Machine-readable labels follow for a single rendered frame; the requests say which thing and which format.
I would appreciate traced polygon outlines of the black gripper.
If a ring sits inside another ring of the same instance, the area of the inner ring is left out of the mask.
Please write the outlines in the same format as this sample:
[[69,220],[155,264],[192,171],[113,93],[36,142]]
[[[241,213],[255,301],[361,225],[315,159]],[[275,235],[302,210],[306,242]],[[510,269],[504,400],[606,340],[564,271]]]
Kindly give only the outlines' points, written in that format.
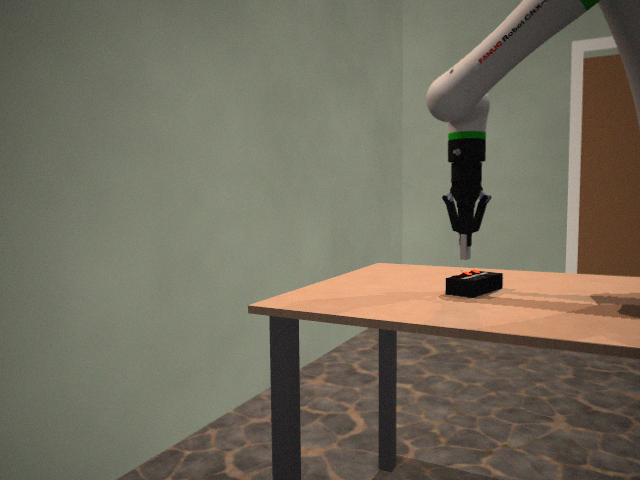
[[[479,231],[486,205],[491,199],[490,195],[483,192],[481,181],[482,162],[451,163],[452,186],[450,192],[442,199],[447,207],[452,230],[459,233],[460,260],[470,259],[472,233]],[[474,216],[475,202],[478,198],[480,201]],[[458,215],[454,199],[457,202]]]

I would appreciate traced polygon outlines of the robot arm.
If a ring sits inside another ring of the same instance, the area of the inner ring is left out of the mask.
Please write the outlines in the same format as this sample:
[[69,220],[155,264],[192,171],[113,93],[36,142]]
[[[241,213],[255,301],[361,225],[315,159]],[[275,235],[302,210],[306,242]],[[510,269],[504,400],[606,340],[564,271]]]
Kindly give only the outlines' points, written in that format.
[[523,0],[482,43],[429,87],[429,112],[448,123],[448,162],[485,161],[487,93],[597,3],[621,56],[640,128],[640,0]]

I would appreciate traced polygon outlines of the black power strip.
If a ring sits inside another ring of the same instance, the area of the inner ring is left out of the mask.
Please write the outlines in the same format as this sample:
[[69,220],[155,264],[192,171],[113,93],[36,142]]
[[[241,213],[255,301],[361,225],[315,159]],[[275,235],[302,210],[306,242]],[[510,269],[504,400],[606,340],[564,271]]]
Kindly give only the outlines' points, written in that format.
[[471,270],[446,278],[445,294],[474,298],[502,288],[503,273]]

